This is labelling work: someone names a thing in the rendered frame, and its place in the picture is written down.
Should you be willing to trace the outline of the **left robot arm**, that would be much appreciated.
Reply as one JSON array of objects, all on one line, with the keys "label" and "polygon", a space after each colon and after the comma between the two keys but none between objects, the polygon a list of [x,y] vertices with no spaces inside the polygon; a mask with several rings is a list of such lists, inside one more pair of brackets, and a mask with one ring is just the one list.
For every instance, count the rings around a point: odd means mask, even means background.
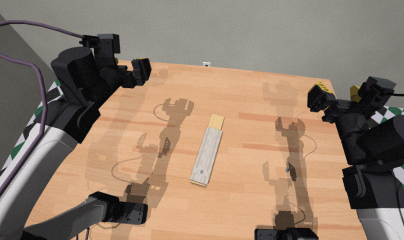
[{"label": "left robot arm", "polygon": [[28,138],[0,176],[0,240],[71,240],[99,222],[143,222],[143,203],[120,201],[97,191],[79,205],[25,227],[50,179],[77,144],[82,144],[101,116],[99,108],[111,96],[98,69],[118,68],[114,54],[121,53],[119,35],[97,34],[97,38],[82,38],[79,44],[51,61],[64,95],[47,104],[42,131],[43,110],[33,120],[36,124]]}]

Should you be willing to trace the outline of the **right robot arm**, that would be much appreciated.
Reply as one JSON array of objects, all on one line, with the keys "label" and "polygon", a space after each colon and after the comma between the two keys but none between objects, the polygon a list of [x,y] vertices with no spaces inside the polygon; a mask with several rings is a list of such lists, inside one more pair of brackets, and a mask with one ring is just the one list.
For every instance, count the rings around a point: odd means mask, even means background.
[{"label": "right robot arm", "polygon": [[[362,99],[346,110],[368,116],[381,109],[397,84],[369,76],[358,90]],[[343,184],[367,240],[404,240],[404,188],[393,169],[404,165],[404,115],[341,140],[347,164]],[[259,236],[260,234],[260,236]],[[270,235],[268,235],[270,234]],[[256,240],[319,240],[310,228],[258,229]]]}]

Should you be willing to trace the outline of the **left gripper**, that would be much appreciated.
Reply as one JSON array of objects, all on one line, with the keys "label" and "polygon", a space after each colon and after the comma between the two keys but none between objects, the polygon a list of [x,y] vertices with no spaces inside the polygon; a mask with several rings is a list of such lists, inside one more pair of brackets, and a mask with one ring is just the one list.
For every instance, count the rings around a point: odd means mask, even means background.
[{"label": "left gripper", "polygon": [[133,70],[127,70],[127,65],[117,65],[117,69],[97,67],[100,80],[107,84],[111,96],[119,87],[133,89],[135,86],[143,86],[149,80],[152,71],[149,58],[136,58],[131,61],[131,64]]}]

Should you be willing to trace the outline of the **light wooden plank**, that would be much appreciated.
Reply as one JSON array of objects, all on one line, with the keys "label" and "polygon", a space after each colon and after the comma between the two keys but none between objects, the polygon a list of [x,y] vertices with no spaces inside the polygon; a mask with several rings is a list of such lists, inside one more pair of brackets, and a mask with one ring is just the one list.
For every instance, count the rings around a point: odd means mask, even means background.
[{"label": "light wooden plank", "polygon": [[[224,116],[212,113],[208,127],[216,129],[216,130],[221,130],[223,120],[224,120]],[[190,183],[198,185],[198,186],[202,186],[202,187],[206,186],[205,184],[202,184],[202,183],[199,183],[196,181],[192,181],[192,180],[190,181]]]}]

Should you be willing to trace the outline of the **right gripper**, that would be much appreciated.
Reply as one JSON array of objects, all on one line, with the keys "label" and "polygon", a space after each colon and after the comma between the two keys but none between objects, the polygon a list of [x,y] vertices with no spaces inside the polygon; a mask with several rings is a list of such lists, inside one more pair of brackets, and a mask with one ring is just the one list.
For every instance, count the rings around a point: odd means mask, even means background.
[{"label": "right gripper", "polygon": [[352,133],[365,133],[369,130],[367,120],[376,113],[366,116],[346,111],[362,99],[358,96],[359,88],[356,85],[350,88],[350,100],[336,99],[335,95],[319,80],[307,93],[307,107],[310,108],[310,112],[324,111],[322,121],[335,123],[340,140]]}]

